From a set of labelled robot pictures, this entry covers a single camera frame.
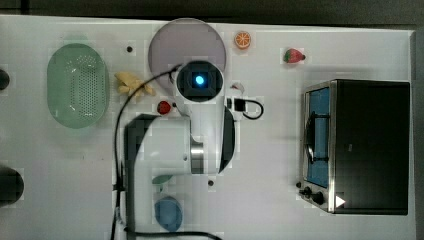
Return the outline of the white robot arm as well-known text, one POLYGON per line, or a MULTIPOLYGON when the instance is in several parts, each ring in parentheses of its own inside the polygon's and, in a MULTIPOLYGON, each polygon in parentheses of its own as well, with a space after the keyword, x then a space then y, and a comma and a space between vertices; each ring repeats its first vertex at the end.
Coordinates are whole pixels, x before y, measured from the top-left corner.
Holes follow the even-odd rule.
POLYGON ((182 204, 159 194, 155 182, 176 175, 217 174, 234 153, 234 118, 224 104, 222 72, 197 60, 168 75, 179 115, 141 114, 124 130, 128 240, 181 236, 182 204))

